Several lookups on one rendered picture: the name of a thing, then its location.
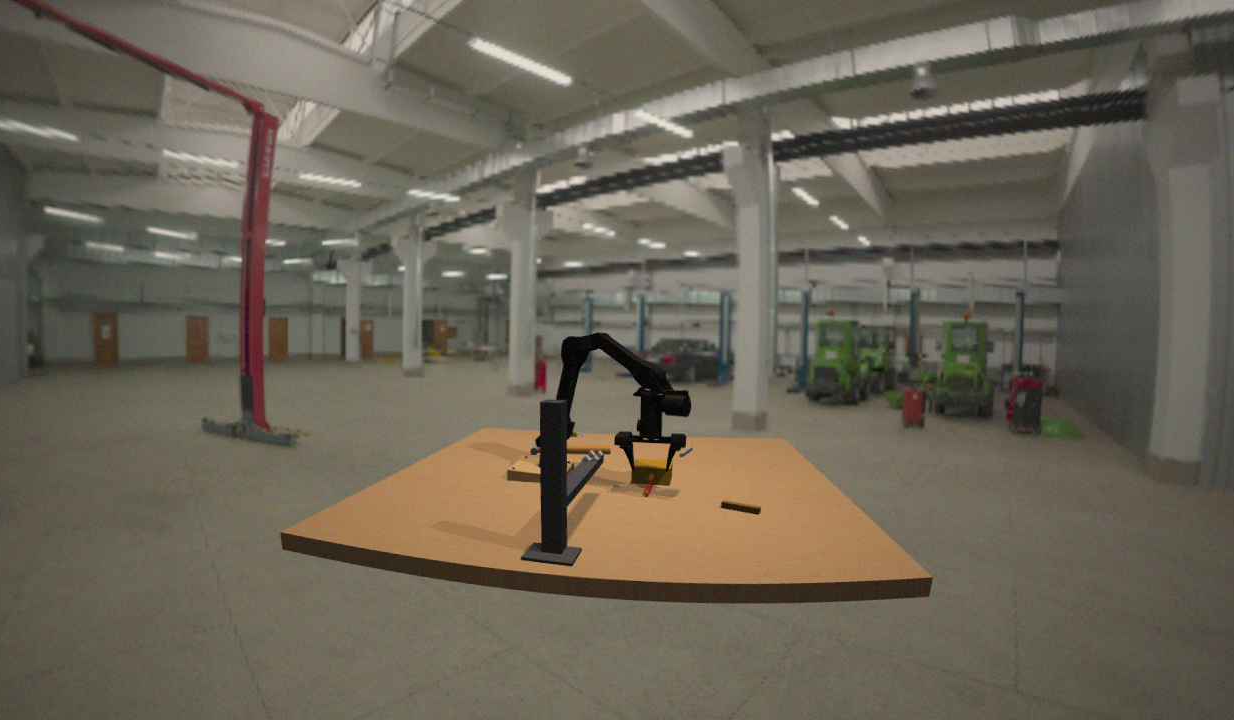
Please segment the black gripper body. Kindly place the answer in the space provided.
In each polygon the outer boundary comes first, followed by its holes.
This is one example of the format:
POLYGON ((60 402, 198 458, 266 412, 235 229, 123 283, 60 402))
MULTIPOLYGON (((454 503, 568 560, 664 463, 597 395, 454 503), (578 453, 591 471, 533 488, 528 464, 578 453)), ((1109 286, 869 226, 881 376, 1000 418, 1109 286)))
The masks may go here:
POLYGON ((640 414, 640 436, 632 436, 632 430, 619 430, 615 436, 615 445, 631 446, 631 442, 671 445, 671 448, 685 448, 685 433, 671 433, 661 436, 661 415, 640 414))

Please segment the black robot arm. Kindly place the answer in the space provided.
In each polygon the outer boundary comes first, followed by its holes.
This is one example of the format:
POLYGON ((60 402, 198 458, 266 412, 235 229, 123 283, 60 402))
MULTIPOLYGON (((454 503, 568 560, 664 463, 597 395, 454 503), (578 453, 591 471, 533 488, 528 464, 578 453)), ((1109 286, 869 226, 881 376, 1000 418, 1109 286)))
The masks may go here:
POLYGON ((624 348, 611 338, 610 333, 587 333, 587 336, 570 336, 561 342, 561 378, 557 391, 557 400, 566 401, 566 438, 573 436, 573 421, 570 421, 570 409, 573 405, 573 391, 575 391, 579 379, 579 370, 587 359, 590 351, 602 348, 605 354, 610 354, 634 375, 640 388, 634 396, 640 396, 640 414, 668 416, 687 416, 691 410, 687 389, 676 391, 669 384, 666 370, 661 366, 648 363, 629 348, 624 348))

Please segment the hammer with wooden handle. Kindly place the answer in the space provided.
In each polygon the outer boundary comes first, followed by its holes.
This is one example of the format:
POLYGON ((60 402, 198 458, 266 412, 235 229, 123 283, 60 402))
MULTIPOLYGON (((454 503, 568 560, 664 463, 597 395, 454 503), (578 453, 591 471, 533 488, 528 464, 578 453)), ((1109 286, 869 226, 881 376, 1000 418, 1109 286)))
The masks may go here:
MULTIPOLYGON (((602 454, 611 454, 611 446, 566 446, 566 454, 589 454, 590 451, 594 451, 594 454, 598 454, 598 451, 602 451, 602 454)), ((540 447, 534 445, 531 454, 540 454, 540 447)))

